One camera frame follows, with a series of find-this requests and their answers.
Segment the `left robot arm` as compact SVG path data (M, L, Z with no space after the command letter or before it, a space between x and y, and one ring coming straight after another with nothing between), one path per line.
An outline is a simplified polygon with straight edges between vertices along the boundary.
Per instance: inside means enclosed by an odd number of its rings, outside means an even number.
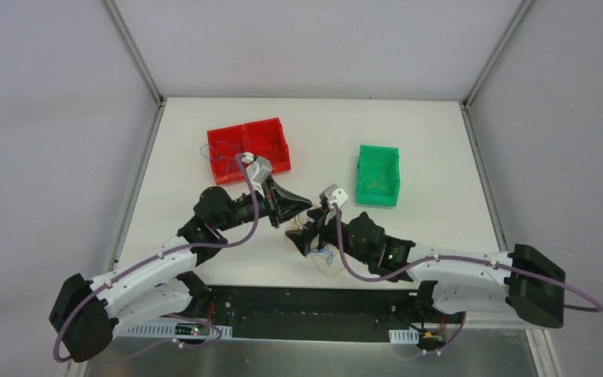
M54 360L87 361L126 329L156 317L202 316L208 297L191 285L196 267L246 243L261 218L277 228L312 207L272 177L248 181L247 187L236 199L219 186L206 188L191 219L155 251L89 279L80 273L68 277L49 315L57 333Z

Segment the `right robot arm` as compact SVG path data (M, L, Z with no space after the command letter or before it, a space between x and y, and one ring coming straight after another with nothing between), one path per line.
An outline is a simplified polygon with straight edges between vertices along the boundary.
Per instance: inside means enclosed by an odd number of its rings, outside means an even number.
M473 254L431 247L386 234L363 212L349 223L321 209L309 210L300 229L285 232L308 255L332 246L345 269L364 282L418 284L415 314L426 322L443 314L513 313L543 328L562 328L565 271L532 246Z

